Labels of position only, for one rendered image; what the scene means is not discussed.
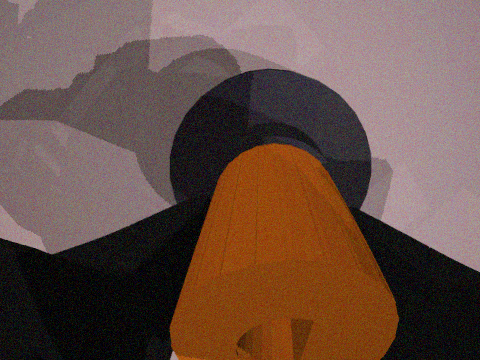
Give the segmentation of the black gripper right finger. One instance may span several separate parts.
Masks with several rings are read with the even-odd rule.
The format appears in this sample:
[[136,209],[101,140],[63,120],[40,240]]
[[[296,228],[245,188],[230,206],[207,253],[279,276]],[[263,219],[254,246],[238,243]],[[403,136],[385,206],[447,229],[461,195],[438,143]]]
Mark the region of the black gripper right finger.
[[348,209],[399,313],[395,340],[380,360],[480,360],[480,272]]

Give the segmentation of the orange knob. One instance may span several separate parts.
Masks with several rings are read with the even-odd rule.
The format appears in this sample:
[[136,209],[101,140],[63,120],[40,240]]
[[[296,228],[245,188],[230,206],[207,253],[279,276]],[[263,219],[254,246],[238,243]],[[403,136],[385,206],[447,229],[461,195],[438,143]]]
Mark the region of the orange knob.
[[169,337],[177,360],[380,360],[395,297],[320,161],[241,152],[217,180]]

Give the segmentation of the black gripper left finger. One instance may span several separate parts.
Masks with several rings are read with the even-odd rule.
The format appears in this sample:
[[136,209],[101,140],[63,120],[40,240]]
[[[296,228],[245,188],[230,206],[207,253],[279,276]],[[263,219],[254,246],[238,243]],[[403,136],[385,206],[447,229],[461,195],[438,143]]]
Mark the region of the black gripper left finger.
[[0,239],[0,333],[43,360],[171,360],[169,327],[211,196],[59,253]]

